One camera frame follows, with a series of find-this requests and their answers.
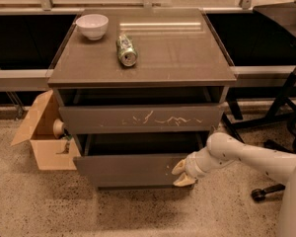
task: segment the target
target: can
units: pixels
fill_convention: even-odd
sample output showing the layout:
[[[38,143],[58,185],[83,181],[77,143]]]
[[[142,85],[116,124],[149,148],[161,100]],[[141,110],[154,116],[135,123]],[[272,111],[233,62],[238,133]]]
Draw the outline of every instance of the can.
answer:
[[[126,67],[133,66],[138,57],[138,53],[132,43],[132,39],[127,35],[121,35],[116,40],[118,60]]]

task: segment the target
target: cardboard box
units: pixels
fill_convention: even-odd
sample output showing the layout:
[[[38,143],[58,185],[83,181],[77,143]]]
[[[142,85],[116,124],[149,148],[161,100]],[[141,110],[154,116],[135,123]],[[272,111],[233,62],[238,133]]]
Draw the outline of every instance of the cardboard box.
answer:
[[[40,170],[76,170],[72,159],[81,156],[74,139],[69,153],[64,153],[67,139],[56,139],[53,134],[53,123],[60,119],[58,108],[51,90],[37,96],[11,143],[29,140]]]

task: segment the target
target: gray cabinet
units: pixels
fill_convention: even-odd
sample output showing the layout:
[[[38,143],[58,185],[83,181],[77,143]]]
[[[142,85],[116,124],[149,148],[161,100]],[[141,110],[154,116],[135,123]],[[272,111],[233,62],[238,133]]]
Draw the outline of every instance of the gray cabinet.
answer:
[[[82,155],[74,163],[97,188],[171,186],[173,167],[217,127],[235,77],[199,10],[85,13],[106,15],[108,32],[74,31],[48,81]],[[131,68],[116,56],[124,31],[139,53]]]

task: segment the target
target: white bowl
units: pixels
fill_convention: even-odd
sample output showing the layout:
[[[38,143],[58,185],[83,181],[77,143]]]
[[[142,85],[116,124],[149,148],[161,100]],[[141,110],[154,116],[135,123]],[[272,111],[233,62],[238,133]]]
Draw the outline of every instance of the white bowl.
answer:
[[[89,40],[99,40],[107,32],[109,19],[100,14],[88,14],[76,20],[78,32]]]

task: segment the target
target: concrete floor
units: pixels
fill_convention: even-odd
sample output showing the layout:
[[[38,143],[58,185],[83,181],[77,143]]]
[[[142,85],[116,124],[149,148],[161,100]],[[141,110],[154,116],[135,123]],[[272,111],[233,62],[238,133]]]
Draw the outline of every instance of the concrete floor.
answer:
[[[264,111],[245,109],[248,115]],[[76,171],[40,171],[30,144],[11,147],[21,121],[0,111],[0,236],[275,236],[282,193],[255,203],[251,190],[273,185],[237,162],[199,180],[192,190],[96,191]],[[262,145],[290,147],[283,123],[242,130]]]

